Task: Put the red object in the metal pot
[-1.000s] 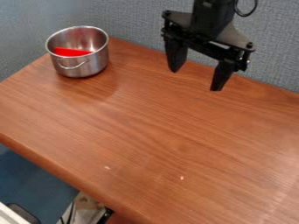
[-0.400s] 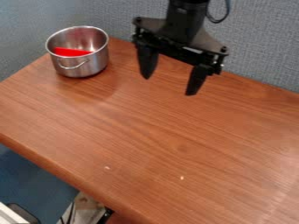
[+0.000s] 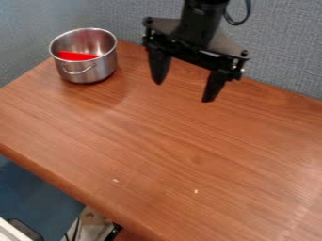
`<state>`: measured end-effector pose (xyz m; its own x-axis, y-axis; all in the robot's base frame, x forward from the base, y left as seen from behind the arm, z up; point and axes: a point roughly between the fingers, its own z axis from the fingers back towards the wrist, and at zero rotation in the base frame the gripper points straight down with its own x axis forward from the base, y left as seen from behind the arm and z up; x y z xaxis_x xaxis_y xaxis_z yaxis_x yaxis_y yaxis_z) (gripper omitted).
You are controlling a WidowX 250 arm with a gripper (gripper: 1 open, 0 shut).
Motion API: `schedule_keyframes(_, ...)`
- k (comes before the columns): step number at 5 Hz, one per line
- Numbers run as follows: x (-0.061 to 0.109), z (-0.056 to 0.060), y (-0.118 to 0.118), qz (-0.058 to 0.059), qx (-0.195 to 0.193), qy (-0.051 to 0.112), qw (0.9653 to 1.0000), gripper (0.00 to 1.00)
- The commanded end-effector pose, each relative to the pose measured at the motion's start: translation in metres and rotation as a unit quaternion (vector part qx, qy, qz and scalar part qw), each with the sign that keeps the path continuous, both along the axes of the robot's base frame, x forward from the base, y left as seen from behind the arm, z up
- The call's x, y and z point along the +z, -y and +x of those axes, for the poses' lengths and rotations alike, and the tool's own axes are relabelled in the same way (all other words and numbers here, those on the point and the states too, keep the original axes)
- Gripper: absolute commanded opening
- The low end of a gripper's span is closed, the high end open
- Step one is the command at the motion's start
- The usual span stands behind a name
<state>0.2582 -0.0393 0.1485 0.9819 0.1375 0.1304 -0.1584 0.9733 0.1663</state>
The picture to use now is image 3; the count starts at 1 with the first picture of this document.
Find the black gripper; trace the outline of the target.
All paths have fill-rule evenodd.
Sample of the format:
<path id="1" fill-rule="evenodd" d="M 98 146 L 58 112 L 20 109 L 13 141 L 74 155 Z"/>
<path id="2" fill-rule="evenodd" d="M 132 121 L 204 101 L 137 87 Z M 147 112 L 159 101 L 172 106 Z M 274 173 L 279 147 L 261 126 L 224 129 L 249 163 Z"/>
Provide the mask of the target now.
<path id="1" fill-rule="evenodd" d="M 160 85 L 169 70 L 171 58 L 177 58 L 211 71 L 201 101 L 209 103 L 219 95 L 228 79 L 241 78 L 248 51 L 217 29 L 207 46 L 197 46 L 172 36 L 179 19 L 145 17 L 141 45 L 148 54 L 149 72 Z"/>

